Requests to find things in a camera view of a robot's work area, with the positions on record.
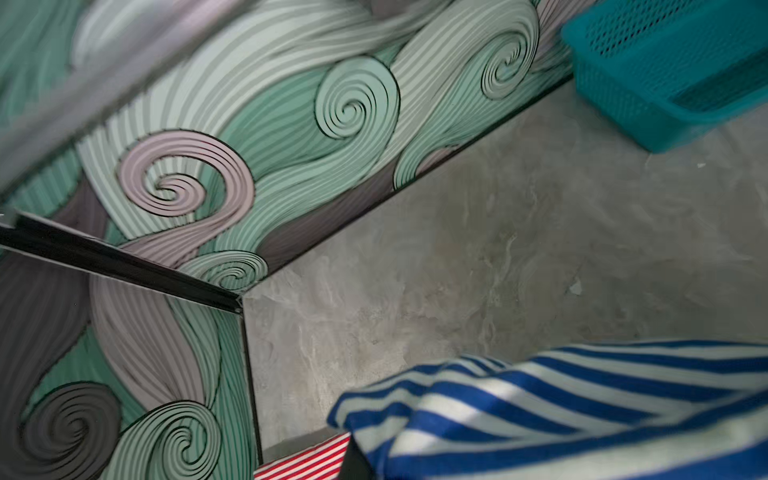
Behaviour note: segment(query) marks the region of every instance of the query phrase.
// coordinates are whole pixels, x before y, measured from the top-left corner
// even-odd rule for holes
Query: painted wall
[[[0,122],[150,1],[41,4]],[[558,29],[592,2],[256,2],[5,202],[50,217],[87,182],[107,242],[243,291],[569,75]]]
[[[53,215],[99,236],[87,183]],[[249,478],[240,317],[19,253],[0,257],[0,478]]]

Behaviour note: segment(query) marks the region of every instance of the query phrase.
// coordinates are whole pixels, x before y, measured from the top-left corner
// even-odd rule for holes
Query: teal plastic basket
[[[768,100],[768,0],[605,0],[563,38],[578,92],[653,152]]]

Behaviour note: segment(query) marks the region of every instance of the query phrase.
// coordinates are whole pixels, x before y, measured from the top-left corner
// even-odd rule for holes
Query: floor
[[[336,397],[462,352],[768,341],[768,108],[649,155],[566,84],[245,299],[268,461]]]

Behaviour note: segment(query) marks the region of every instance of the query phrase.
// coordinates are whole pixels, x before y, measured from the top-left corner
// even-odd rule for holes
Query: red and white striped fabric
[[[290,457],[261,465],[254,480],[333,480],[339,476],[349,433],[303,450]]]

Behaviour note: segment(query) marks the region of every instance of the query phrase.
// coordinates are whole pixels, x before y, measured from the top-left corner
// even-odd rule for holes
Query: striped fabric
[[[254,480],[333,480],[339,476],[349,433],[259,467]]]
[[[381,478],[768,475],[768,347],[574,345],[463,356],[344,393],[328,423]]]

